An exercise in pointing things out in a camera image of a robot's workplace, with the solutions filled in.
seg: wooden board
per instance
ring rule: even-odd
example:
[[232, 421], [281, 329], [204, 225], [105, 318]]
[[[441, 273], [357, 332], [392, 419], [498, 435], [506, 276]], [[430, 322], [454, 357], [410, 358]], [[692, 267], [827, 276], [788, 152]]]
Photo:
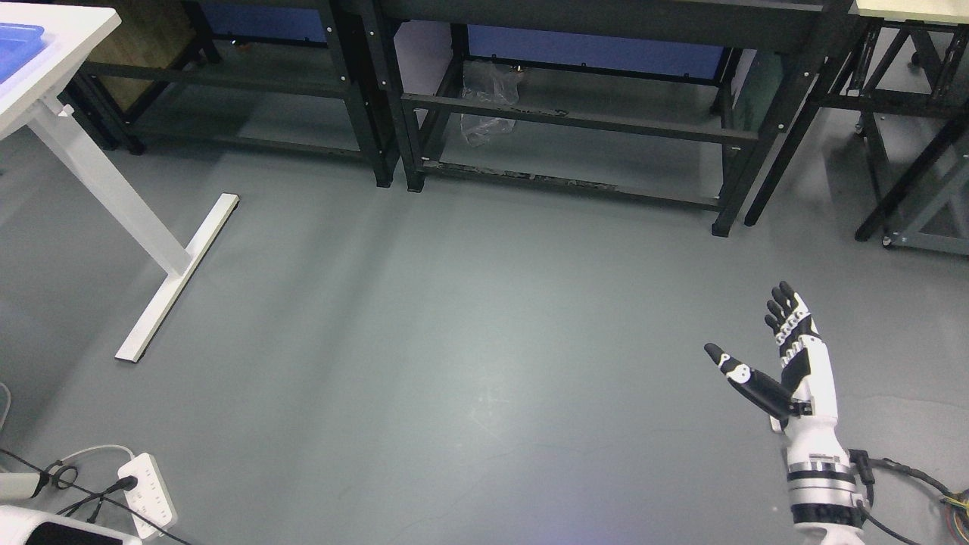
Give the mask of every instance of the wooden board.
[[[178, 0], [57, 0], [57, 4], [114, 8], [121, 26], [91, 51], [89, 60], [169, 68], [185, 50], [195, 30]], [[101, 78], [121, 110], [127, 111], [151, 85], [147, 80]]]
[[856, 0], [862, 16], [969, 23], [969, 0]]

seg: blue bin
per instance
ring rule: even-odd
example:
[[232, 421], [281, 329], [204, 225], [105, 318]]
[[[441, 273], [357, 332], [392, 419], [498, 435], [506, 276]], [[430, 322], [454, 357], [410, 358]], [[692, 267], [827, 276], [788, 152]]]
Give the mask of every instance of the blue bin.
[[9, 78], [44, 48], [43, 26], [0, 22], [0, 81]]

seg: white device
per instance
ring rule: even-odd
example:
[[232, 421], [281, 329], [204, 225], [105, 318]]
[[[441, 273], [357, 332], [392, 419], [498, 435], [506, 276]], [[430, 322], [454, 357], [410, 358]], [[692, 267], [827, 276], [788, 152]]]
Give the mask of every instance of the white device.
[[134, 535], [121, 533], [44, 511], [0, 505], [0, 543], [85, 543], [90, 545], [141, 545]]
[[40, 473], [0, 473], [0, 501], [32, 497], [40, 484]]
[[[178, 514], [175, 513], [172, 497], [162, 480], [155, 457], [142, 452], [118, 468], [118, 478], [129, 476], [137, 478], [138, 484], [135, 488], [124, 491], [128, 506], [159, 528], [171, 528], [178, 520]], [[132, 518], [135, 519], [135, 529], [141, 539], [151, 539], [161, 533], [141, 518], [135, 515]]]

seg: power strip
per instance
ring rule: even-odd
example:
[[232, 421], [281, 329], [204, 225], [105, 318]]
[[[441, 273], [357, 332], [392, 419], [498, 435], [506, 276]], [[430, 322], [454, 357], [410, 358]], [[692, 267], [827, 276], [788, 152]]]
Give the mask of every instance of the power strip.
[[[178, 514], [175, 513], [172, 497], [165, 488], [165, 481], [162, 480], [155, 457], [142, 452], [118, 468], [118, 478], [129, 476], [137, 478], [138, 484], [132, 490], [124, 491], [128, 506], [162, 529], [171, 528], [178, 520]], [[161, 534], [135, 515], [132, 518], [135, 519], [135, 529], [141, 539], [147, 540]]]

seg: white table leg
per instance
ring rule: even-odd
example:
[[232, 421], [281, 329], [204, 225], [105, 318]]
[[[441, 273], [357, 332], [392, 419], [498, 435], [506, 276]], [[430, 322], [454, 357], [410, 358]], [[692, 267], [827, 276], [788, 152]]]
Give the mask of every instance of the white table leg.
[[114, 356], [136, 362], [235, 209], [238, 196], [223, 193], [183, 248], [69, 111], [48, 98], [36, 103], [32, 113], [31, 130], [168, 274]]
[[131, 234], [168, 274], [188, 268], [185, 248], [128, 184], [105, 153], [91, 140], [69, 113], [58, 115], [38, 102], [27, 123], [114, 219]]

